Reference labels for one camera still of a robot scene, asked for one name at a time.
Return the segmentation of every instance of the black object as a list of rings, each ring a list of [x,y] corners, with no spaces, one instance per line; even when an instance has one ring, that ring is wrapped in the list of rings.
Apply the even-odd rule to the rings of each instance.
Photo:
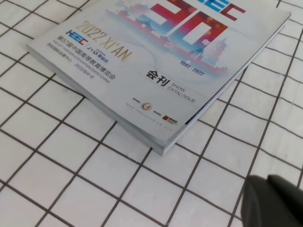
[[[249,176],[242,202],[244,227],[303,227],[303,192],[280,176]]]

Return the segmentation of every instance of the booklet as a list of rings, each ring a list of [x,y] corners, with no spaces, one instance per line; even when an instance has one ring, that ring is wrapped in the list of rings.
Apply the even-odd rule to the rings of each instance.
[[[164,154],[289,17],[259,0],[103,0],[28,49]]]

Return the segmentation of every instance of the white tile floor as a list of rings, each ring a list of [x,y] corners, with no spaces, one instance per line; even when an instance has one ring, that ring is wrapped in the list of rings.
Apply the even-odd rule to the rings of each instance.
[[[303,188],[303,4],[264,1],[291,20],[160,157],[27,53],[96,0],[0,0],[0,226],[241,227],[247,175]]]

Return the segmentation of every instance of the red logo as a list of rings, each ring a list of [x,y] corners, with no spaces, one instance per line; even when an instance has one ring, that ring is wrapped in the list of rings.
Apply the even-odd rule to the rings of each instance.
[[[151,110],[151,109],[152,109],[152,105],[151,105],[150,103],[143,103],[143,104],[141,105],[141,108],[142,108],[143,110]]]

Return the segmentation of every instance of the pagoda illustration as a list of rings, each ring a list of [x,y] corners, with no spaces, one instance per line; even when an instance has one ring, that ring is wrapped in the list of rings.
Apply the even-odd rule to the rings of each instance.
[[[208,64],[215,66],[225,48],[227,47],[225,42],[226,38],[217,42],[216,46],[213,47],[212,50],[204,56],[203,60]]]

